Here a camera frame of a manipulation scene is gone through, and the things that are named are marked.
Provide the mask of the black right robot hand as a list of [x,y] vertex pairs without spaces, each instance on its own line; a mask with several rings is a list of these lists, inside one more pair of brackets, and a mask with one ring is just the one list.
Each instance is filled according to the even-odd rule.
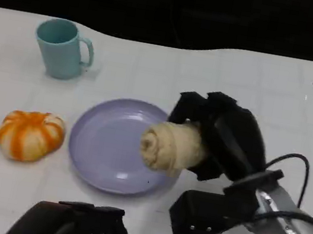
[[222,92],[203,97],[197,92],[182,92],[168,121],[199,126],[207,157],[189,170],[199,181],[217,179],[221,174],[230,181],[243,179],[266,168],[263,137],[250,110]]

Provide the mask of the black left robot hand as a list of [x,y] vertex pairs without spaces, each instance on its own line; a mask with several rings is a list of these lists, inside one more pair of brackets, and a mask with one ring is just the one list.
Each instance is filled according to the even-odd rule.
[[18,219],[6,234],[128,234],[125,211],[82,202],[41,201]]

